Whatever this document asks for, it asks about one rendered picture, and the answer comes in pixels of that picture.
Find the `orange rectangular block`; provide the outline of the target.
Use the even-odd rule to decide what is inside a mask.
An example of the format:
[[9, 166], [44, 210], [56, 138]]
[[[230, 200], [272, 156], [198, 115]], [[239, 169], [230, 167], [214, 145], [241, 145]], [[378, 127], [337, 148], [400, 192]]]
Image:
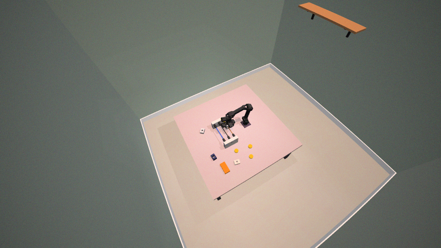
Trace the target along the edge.
[[225, 174], [227, 174], [227, 173], [230, 172], [230, 169], [227, 167], [227, 165], [226, 165], [225, 162], [222, 162], [222, 163], [220, 164], [220, 166], [222, 167], [222, 169], [223, 169], [223, 171], [224, 171]]

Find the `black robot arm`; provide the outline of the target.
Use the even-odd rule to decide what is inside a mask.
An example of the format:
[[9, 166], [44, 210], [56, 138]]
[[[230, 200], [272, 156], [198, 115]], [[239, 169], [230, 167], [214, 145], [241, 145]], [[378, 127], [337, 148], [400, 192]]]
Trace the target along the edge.
[[[247, 108], [246, 108], [246, 106], [247, 106]], [[253, 107], [252, 107], [251, 104], [242, 105], [240, 108], [238, 108], [238, 109], [236, 109], [234, 111], [228, 112], [225, 117], [221, 118], [222, 122], [225, 122], [225, 121], [229, 121], [230, 122], [231, 119], [236, 114], [238, 114], [239, 112], [241, 112], [243, 110], [247, 110], [247, 111], [245, 113], [245, 116], [242, 117], [242, 120], [244, 121], [243, 123], [244, 123], [245, 126], [248, 125], [249, 124], [248, 116], [249, 116], [249, 113], [253, 110]], [[227, 123], [227, 125], [229, 126], [229, 128], [231, 128], [231, 127], [234, 126], [234, 123], [230, 122], [230, 123]]]

